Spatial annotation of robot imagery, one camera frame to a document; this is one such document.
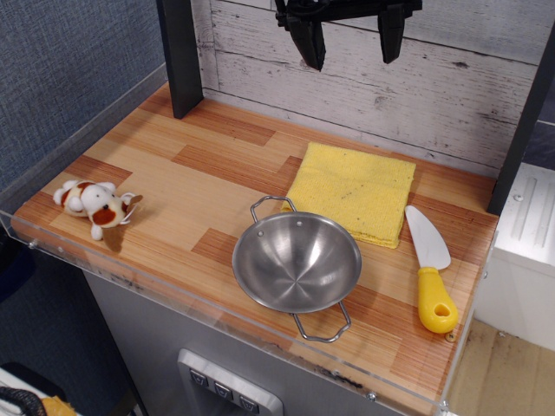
wooden table surface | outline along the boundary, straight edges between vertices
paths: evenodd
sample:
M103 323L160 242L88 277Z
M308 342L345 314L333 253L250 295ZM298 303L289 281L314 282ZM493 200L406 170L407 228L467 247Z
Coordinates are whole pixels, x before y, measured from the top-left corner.
M428 332L419 321L419 265L406 222L395 250L358 242L362 275L344 300L353 325L331 344L303 341L291 316L258 305L238 286L232 251L252 223L251 205L264 195L287 193L311 141L416 163L408 203L436 225L453 258L441 275L460 311L458 341ZM54 191L68 179L111 181L118 194L144 196L125 229L121 253L93 241L87 219L70 217L54 204ZM204 100L176 120L165 86L24 204L12 225L21 237L72 263L124 276L181 306L193 302L186 307L214 315L227 331L277 344L332 376L340 368L339 380L350 387L375 390L398 406L427 413L426 405L413 401L441 399L498 221L486 213L493 185L493 179L216 101ZM279 206L265 202L258 217ZM307 333L332 336L343 316L332 307L302 315L302 321Z

stuffed toy dog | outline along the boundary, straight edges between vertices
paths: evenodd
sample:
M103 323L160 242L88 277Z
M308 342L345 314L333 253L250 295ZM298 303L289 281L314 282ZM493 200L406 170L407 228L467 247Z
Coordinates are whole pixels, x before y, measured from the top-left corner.
M115 185L110 182L68 180L54 193L54 202L74 217L88 217L93 223L90 234L102 240L114 251L121 250L121 232L112 232L118 225L129 223L135 204L141 195L131 192L115 196Z

white wood panel backdrop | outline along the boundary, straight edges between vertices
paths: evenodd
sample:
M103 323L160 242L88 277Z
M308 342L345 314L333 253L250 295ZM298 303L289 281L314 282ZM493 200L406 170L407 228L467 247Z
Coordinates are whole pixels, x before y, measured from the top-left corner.
M205 96L495 177L555 18L552 0L526 14L520 3L424 0L433 18L407 20L406 34L421 19L389 65L369 19L325 23L318 73L278 27L273 2L193 0Z

bowl handle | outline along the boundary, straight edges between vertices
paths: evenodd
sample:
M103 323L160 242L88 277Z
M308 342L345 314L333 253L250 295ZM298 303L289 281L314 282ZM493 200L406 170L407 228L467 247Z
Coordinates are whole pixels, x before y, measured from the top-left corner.
M257 223L258 222L258 218L257 218L257 214L254 212L254 209L259 206L260 204L262 204L266 199L279 199L281 201L287 201L289 203L289 205L291 206L291 209L293 211L297 211L297 208L295 208L295 205L291 202L291 200L287 197L275 197L273 195L267 195L263 198L261 198L256 204L253 204L251 206L251 214L252 214L252 219L254 219L254 222Z
M293 318L295 318L295 323L298 326L298 330L301 332L301 335L305 340L329 343L329 342L337 341L341 336L341 334L350 328L350 324L351 324L350 317L349 317L349 314L347 313L347 309L343 305L343 301L339 301L339 306L341 307L341 311L343 312L343 316L345 317L345 321L347 321L347 323L345 324L345 326L339 329L339 331L337 331L337 334L335 334L331 338L320 338L319 336L307 335L306 332L304 332L304 328L303 328L303 325L301 324L300 319L298 319L298 315L297 314L291 314L291 315L293 316Z

stainless steel bowl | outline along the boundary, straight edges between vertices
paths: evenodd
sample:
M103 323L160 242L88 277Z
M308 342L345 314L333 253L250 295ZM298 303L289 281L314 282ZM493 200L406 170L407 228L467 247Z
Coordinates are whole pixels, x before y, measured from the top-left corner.
M293 211L258 220L255 208L266 199L286 200ZM329 218L298 212L288 198L264 197L251 207L251 214L254 224L233 252L239 285L256 302L293 314L304 338L331 342L305 336L296 314L340 303L350 325L341 300L356 286L361 273L355 240Z

